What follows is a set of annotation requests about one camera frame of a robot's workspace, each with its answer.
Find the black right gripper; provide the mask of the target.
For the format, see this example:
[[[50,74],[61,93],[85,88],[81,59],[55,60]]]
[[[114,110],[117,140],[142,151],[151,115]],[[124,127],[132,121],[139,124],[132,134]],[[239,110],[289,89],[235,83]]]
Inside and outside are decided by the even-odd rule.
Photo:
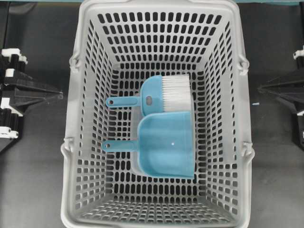
[[[289,107],[297,125],[296,142],[304,143],[304,50],[293,53],[298,69],[286,76],[279,76],[258,87],[260,93],[274,95]]]

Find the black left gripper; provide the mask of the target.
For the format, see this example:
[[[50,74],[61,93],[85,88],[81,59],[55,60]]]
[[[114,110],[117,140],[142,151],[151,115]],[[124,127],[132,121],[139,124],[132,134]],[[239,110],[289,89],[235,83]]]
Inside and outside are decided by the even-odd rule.
[[[25,72],[26,56],[18,48],[0,50],[0,151],[22,138],[24,115],[30,106],[63,98],[56,87]]]

